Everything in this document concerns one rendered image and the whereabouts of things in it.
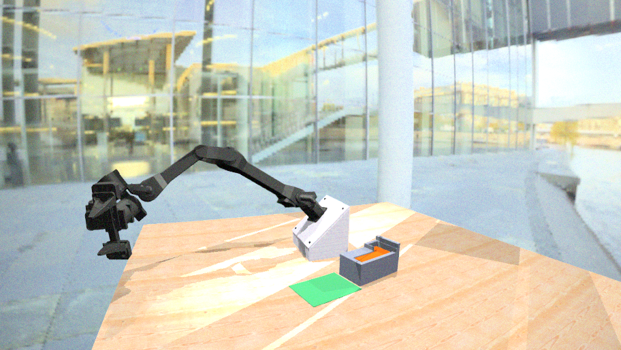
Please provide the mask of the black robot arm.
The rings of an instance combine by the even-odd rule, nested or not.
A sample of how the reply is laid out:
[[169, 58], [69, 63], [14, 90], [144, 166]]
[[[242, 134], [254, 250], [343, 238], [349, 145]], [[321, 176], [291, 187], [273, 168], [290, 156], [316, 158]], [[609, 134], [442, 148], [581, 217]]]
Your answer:
[[[215, 164], [229, 172], [241, 174], [250, 181], [275, 194], [278, 198], [276, 203], [282, 204], [285, 208], [300, 208], [308, 216], [308, 221], [318, 222], [328, 209], [327, 207], [321, 207], [316, 201], [317, 195], [314, 191], [305, 192], [303, 189], [283, 184], [250, 164], [245, 157], [232, 146], [223, 148], [198, 144], [193, 150], [174, 162], [166, 170], [147, 178], [139, 184], [127, 184], [117, 169], [107, 174], [107, 176], [102, 177], [98, 182], [117, 182], [121, 193], [120, 201], [124, 200], [131, 203], [135, 211], [134, 217], [140, 221], [147, 213], [143, 209], [140, 201], [136, 197], [130, 195], [127, 189], [131, 194], [138, 195], [141, 200], [151, 202], [157, 198], [173, 179], [190, 168], [197, 161]], [[93, 205], [93, 200], [90, 200], [88, 205], [85, 205], [86, 228], [91, 231], [95, 229], [106, 229], [102, 214], [94, 219], [89, 219], [89, 214]], [[107, 229], [106, 232], [108, 232]]]

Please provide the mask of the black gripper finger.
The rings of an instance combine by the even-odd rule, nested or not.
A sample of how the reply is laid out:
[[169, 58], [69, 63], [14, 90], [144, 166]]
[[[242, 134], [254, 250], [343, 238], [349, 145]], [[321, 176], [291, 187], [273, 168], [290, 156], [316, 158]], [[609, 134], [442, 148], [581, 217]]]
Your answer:
[[98, 217], [109, 208], [117, 205], [114, 192], [96, 192], [92, 193], [93, 207], [89, 214], [89, 219]]
[[125, 243], [102, 243], [103, 247], [97, 253], [100, 255], [125, 255], [127, 254], [127, 249]]

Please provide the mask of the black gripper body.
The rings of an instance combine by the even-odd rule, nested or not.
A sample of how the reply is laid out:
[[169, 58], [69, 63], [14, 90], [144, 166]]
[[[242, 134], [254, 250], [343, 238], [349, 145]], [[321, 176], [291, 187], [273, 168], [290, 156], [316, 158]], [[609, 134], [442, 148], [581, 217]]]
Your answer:
[[[115, 181], [98, 182], [92, 187], [92, 193], [96, 192], [114, 192], [116, 199], [121, 198], [118, 183]], [[128, 223], [135, 222], [135, 211], [131, 203], [127, 201], [119, 201], [117, 205], [109, 208], [103, 215], [105, 228], [108, 230], [110, 241], [107, 243], [125, 243], [127, 254], [125, 255], [106, 255], [108, 259], [129, 259], [132, 255], [130, 243], [128, 240], [120, 240], [118, 231], [128, 228]]]

